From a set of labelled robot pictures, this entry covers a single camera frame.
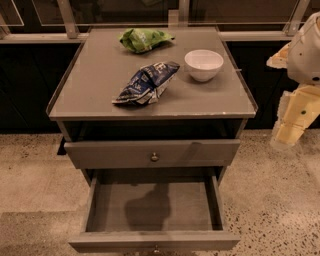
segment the floor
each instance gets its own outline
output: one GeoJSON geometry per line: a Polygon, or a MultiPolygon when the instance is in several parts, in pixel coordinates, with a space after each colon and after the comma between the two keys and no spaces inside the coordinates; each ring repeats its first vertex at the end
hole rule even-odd
{"type": "MultiPolygon", "coordinates": [[[[228,228],[241,236],[237,246],[163,255],[320,255],[320,130],[285,152],[271,148],[270,137],[270,130],[245,130],[220,185],[228,228]]],[[[77,255],[68,239],[80,230],[89,189],[68,157],[56,155],[60,140],[0,135],[1,256],[77,255]]]]}

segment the chip bag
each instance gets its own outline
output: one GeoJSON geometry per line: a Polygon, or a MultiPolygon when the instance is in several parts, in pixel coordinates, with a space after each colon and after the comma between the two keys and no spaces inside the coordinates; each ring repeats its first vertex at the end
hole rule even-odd
{"type": "Polygon", "coordinates": [[[155,103],[179,70],[175,62],[158,62],[140,68],[113,104],[146,105],[155,103]]]}
{"type": "Polygon", "coordinates": [[[151,51],[160,43],[173,40],[174,36],[154,29],[130,28],[120,37],[120,43],[131,52],[143,53],[151,51]]]}

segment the bowl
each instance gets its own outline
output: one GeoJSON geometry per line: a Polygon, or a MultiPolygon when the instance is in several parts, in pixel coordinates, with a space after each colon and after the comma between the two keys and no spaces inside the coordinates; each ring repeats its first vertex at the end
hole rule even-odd
{"type": "Polygon", "coordinates": [[[194,50],[184,57],[189,74],[199,82],[206,82],[220,71],[223,58],[219,53],[209,50],[194,50]]]}

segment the closed drawer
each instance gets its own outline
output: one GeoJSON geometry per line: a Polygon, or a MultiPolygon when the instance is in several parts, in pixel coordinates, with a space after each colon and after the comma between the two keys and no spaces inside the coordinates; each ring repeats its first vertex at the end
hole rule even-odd
{"type": "Polygon", "coordinates": [[[66,143],[78,169],[230,165],[240,141],[169,140],[66,143]]]}
{"type": "Polygon", "coordinates": [[[229,250],[215,176],[109,176],[95,171],[78,252],[229,250]]]}

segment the drawer knob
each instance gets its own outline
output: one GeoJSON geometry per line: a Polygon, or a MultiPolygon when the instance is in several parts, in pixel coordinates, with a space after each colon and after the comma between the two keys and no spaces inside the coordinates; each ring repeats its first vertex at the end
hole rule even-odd
{"type": "Polygon", "coordinates": [[[156,247],[154,248],[153,254],[155,254],[155,255],[160,255],[161,254],[161,252],[160,252],[160,250],[158,248],[158,245],[156,245],[156,247]]]}
{"type": "Polygon", "coordinates": [[[159,156],[157,156],[157,153],[153,152],[151,156],[151,161],[152,162],[157,162],[159,160],[159,156]]]}

